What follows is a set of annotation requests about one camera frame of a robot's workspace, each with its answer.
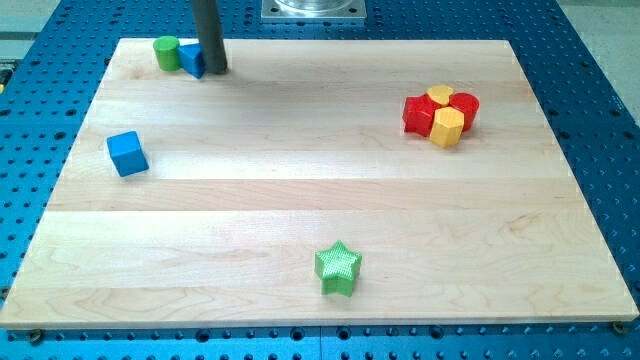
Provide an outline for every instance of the blue block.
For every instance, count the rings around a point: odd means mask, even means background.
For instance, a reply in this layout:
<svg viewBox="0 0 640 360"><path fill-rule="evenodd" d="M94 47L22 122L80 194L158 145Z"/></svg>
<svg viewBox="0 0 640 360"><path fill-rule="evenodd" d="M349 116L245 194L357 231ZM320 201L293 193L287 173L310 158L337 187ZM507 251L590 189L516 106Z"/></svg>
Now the blue block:
<svg viewBox="0 0 640 360"><path fill-rule="evenodd" d="M135 131L107 138L107 147L120 176L125 177L149 168Z"/></svg>
<svg viewBox="0 0 640 360"><path fill-rule="evenodd" d="M200 44L180 46L178 48L178 56L180 57L180 64L186 72L193 75L196 79L202 77L205 66Z"/></svg>

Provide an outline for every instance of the wooden surface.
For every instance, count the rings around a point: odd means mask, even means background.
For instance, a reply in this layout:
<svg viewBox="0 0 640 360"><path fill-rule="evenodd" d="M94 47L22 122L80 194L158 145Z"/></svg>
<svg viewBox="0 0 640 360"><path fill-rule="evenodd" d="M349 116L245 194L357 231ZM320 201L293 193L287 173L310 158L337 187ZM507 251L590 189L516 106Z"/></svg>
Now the wooden surface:
<svg viewBox="0 0 640 360"><path fill-rule="evenodd" d="M9 328L630 320L638 312L508 43L226 42L231 71L118 45L24 259ZM406 96L476 94L452 149ZM105 139L137 130L121 179ZM363 255L320 295L315 251Z"/></svg>

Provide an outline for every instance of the yellow hexagon block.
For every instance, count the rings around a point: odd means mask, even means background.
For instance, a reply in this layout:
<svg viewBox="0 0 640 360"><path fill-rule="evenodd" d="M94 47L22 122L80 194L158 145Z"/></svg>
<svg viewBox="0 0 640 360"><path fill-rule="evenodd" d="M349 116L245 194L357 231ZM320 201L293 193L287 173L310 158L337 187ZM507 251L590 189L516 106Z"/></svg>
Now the yellow hexagon block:
<svg viewBox="0 0 640 360"><path fill-rule="evenodd" d="M453 146L460 141L464 127L464 114L452 107L436 110L429 140L441 147Z"/></svg>
<svg viewBox="0 0 640 360"><path fill-rule="evenodd" d="M431 100L445 107L449 105L449 96L453 95L453 88L447 85L434 86L427 89L427 95Z"/></svg>

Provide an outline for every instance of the red hexagon block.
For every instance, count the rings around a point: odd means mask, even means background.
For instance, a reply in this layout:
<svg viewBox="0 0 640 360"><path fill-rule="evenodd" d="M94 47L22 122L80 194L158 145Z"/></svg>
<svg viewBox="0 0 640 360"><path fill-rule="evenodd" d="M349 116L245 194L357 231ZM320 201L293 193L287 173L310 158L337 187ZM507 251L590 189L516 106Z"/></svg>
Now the red hexagon block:
<svg viewBox="0 0 640 360"><path fill-rule="evenodd" d="M467 94L458 93L449 97L449 106L456 110L460 110L464 114L464 127L462 131L467 131L473 126L473 120L480 108L480 101L477 97Z"/></svg>
<svg viewBox="0 0 640 360"><path fill-rule="evenodd" d="M429 136L433 127L433 116L440 104L431 100L428 95L408 97L404 103L404 132L415 132L422 136Z"/></svg>

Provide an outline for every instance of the gray metal rod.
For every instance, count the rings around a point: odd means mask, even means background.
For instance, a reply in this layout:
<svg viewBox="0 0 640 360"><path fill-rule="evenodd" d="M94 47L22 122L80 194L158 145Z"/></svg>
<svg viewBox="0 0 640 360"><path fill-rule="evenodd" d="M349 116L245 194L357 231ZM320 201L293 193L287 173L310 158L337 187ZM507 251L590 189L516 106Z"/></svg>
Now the gray metal rod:
<svg viewBox="0 0 640 360"><path fill-rule="evenodd" d="M227 54L224 51L222 25L216 0L191 0L191 11L207 72L225 73Z"/></svg>

